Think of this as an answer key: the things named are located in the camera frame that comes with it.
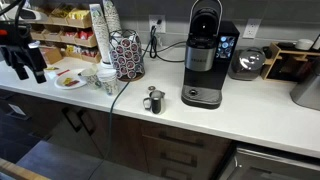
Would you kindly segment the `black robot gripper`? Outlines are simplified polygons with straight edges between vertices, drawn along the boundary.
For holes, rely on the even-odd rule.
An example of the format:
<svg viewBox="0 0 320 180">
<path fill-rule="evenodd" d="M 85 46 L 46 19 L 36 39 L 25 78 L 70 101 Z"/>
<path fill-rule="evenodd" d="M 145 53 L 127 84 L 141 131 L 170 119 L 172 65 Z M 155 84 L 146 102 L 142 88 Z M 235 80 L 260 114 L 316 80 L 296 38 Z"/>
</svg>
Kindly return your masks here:
<svg viewBox="0 0 320 180">
<path fill-rule="evenodd" d="M 20 80 L 28 79 L 29 76 L 24 68 L 24 63 L 21 62 L 21 58 L 16 53 L 28 57 L 30 68 L 38 84 L 46 81 L 44 69 L 47 65 L 31 37 L 31 26 L 29 24 L 1 21 L 0 48 L 5 62 L 15 70 Z"/>
</svg>

